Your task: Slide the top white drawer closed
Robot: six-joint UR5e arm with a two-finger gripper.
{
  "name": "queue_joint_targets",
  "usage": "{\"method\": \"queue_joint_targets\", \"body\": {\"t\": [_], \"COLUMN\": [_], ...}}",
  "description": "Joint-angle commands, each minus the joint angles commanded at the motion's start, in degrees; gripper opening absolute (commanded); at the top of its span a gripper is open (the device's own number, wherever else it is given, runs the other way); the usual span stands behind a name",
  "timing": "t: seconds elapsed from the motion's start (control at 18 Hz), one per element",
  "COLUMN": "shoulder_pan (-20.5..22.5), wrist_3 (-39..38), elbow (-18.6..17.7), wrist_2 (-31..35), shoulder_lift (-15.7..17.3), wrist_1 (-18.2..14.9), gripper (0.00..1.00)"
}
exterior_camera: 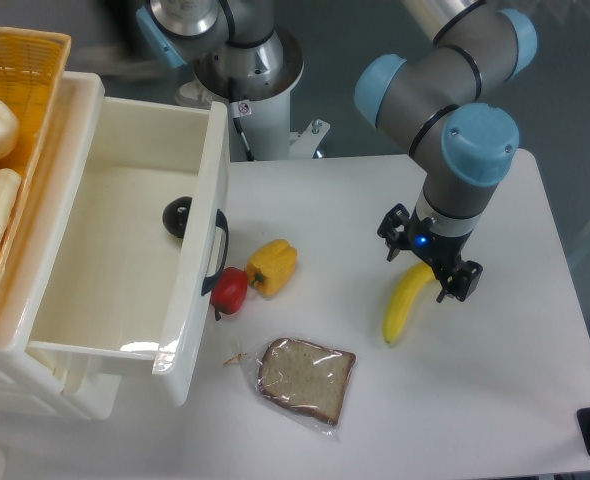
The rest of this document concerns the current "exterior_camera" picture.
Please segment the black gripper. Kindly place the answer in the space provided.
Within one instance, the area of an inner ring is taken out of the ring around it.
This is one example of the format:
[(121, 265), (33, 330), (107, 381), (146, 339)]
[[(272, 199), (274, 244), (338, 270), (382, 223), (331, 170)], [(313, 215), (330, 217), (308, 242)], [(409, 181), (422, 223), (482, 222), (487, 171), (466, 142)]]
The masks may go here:
[(396, 204), (385, 214), (377, 234), (388, 249), (388, 262), (408, 250), (410, 244), (411, 250), (431, 267), (441, 286), (438, 303), (446, 297), (464, 302), (475, 291), (483, 272), (481, 264), (461, 257), (472, 230), (443, 234), (438, 220), (439, 217), (421, 218), (416, 210), (409, 220), (405, 206)]

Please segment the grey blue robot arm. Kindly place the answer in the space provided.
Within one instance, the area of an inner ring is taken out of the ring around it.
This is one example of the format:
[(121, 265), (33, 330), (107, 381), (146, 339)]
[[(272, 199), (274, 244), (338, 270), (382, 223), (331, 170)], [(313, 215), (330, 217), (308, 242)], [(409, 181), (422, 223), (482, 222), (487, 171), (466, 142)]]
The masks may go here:
[[(482, 273), (462, 249), (519, 146), (510, 115), (482, 102), (534, 58), (537, 34), (514, 9), (483, 1), (409, 1), (407, 10), (433, 44), (417, 63), (390, 54), (361, 74), (354, 103), (426, 178), (415, 207), (391, 209), (378, 233), (391, 255), (413, 252), (433, 272), (441, 295), (466, 299)], [(169, 66), (191, 63), (198, 83), (226, 102), (243, 157), (289, 149), (285, 114), (259, 105), (288, 95), (299, 80), (299, 45), (274, 19), (270, 1), (147, 1), (137, 23)]]

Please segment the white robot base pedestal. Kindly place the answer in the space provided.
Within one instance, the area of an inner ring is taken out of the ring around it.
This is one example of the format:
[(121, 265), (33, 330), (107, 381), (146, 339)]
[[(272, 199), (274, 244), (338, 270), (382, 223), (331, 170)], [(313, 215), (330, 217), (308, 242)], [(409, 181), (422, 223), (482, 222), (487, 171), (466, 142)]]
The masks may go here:
[(224, 44), (193, 66), (213, 99), (228, 105), (231, 160), (289, 157), (291, 91), (304, 67), (290, 32), (277, 26), (262, 44)]

